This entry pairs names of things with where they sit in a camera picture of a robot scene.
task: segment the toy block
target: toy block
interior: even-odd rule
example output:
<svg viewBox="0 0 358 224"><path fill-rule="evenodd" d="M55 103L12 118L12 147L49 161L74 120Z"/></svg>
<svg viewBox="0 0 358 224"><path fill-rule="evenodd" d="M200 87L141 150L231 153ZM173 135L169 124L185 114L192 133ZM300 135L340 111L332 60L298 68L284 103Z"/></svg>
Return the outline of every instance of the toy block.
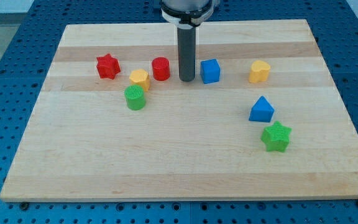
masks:
<svg viewBox="0 0 358 224"><path fill-rule="evenodd" d="M283 126L276 121L273 125L264 128L262 137L260 138L266 145L266 151L285 152L290 143L290 133L292 129Z"/></svg>
<svg viewBox="0 0 358 224"><path fill-rule="evenodd" d="M144 91L148 91L150 88L149 73L144 69L132 71L129 80L131 81L131 85L139 85Z"/></svg>
<svg viewBox="0 0 358 224"><path fill-rule="evenodd" d="M170 77L169 60L158 57L152 61L153 77L158 81L167 80Z"/></svg>
<svg viewBox="0 0 358 224"><path fill-rule="evenodd" d="M221 76L221 67L216 59L201 62L201 78L204 84L218 82Z"/></svg>
<svg viewBox="0 0 358 224"><path fill-rule="evenodd" d="M118 60L113 58L110 54L106 54L103 57L96 57L96 59L98 60L96 68L98 69L100 78L114 79L116 75L121 72Z"/></svg>
<svg viewBox="0 0 358 224"><path fill-rule="evenodd" d="M139 85L130 85L124 91L127 106L131 110L140 110L146 105L143 88Z"/></svg>
<svg viewBox="0 0 358 224"><path fill-rule="evenodd" d="M261 96L258 101L251 108L249 121L270 122L274 113L274 108Z"/></svg>
<svg viewBox="0 0 358 224"><path fill-rule="evenodd" d="M250 83L264 82L269 77L270 65L267 62L256 60L251 65L248 81Z"/></svg>

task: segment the blue perforated table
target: blue perforated table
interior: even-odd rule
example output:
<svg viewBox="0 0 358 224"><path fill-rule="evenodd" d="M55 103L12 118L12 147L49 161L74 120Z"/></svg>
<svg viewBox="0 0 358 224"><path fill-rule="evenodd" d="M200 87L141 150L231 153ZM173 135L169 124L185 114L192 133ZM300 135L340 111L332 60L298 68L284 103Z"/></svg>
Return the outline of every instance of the blue perforated table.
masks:
<svg viewBox="0 0 358 224"><path fill-rule="evenodd" d="M307 19L358 132L358 21L345 0L223 0L210 20L263 19ZM128 22L163 19L152 1L35 0L0 61L0 190L65 26ZM0 201L0 223L358 223L358 200L28 208Z"/></svg>

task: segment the yellow block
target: yellow block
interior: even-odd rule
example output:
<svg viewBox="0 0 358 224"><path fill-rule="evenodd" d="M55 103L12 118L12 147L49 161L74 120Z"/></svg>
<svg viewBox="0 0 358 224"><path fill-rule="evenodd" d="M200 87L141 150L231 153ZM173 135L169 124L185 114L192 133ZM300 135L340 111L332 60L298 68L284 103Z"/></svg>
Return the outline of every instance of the yellow block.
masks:
<svg viewBox="0 0 358 224"><path fill-rule="evenodd" d="M131 81L131 85L140 85L144 91L148 91L150 88L149 73L144 69L132 71L129 80Z"/></svg>
<svg viewBox="0 0 358 224"><path fill-rule="evenodd" d="M248 81L250 83L264 82L269 77L270 65L262 60L256 60L251 65Z"/></svg>

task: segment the wood grain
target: wood grain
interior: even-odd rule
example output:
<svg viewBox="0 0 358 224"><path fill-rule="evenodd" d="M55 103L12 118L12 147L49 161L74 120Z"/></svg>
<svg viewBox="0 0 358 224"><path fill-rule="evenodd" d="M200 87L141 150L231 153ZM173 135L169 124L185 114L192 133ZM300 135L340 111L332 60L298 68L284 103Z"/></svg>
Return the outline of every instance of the wood grain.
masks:
<svg viewBox="0 0 358 224"><path fill-rule="evenodd" d="M358 135L307 22L205 22L200 60L221 80L178 78L171 24L67 26L1 191L8 202L304 200L358 198ZM96 56L121 64L98 77ZM170 59L140 111L126 107L132 70ZM250 84L254 60L269 80ZM268 123L249 122L264 95L293 129L286 153L266 152Z"/></svg>

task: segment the blue cube block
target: blue cube block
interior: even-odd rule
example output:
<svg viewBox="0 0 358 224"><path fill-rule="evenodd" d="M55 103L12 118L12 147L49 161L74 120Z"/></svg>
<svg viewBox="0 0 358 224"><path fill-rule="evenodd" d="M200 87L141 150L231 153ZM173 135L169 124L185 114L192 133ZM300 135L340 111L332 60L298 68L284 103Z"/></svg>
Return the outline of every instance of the blue cube block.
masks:
<svg viewBox="0 0 358 224"><path fill-rule="evenodd" d="M216 59L201 62L201 78L204 84L218 82L221 76L221 68Z"/></svg>
<svg viewBox="0 0 358 224"><path fill-rule="evenodd" d="M273 113L273 106L268 103L264 96L261 96L251 109L249 121L270 122Z"/></svg>

